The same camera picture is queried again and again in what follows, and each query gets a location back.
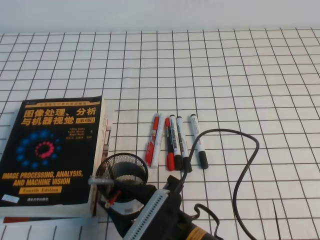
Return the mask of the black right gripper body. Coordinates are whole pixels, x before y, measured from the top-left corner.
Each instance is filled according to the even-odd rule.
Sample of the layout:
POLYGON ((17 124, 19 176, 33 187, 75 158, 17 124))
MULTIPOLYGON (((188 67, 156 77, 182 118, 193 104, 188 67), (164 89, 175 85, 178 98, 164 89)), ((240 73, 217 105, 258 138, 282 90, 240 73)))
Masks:
POLYGON ((190 228, 190 217, 180 210, 182 197, 175 192, 180 181, 170 175, 164 188, 115 181, 122 194, 139 202, 144 207, 130 219, 117 216, 113 223, 124 240, 185 240, 190 228))

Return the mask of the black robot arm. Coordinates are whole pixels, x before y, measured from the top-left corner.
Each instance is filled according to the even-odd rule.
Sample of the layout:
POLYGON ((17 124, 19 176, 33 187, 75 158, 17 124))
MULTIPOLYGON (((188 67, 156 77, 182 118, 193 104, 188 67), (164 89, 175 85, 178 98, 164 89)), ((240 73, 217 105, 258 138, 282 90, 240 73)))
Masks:
POLYGON ((193 223, 200 210, 210 213, 204 205, 194 206, 196 215, 180 210, 182 197, 176 192, 180 180, 170 175, 164 188, 156 189, 149 184, 133 184, 114 181, 121 193, 144 205, 132 225, 122 232, 124 240, 220 240, 216 233, 209 234, 193 223))

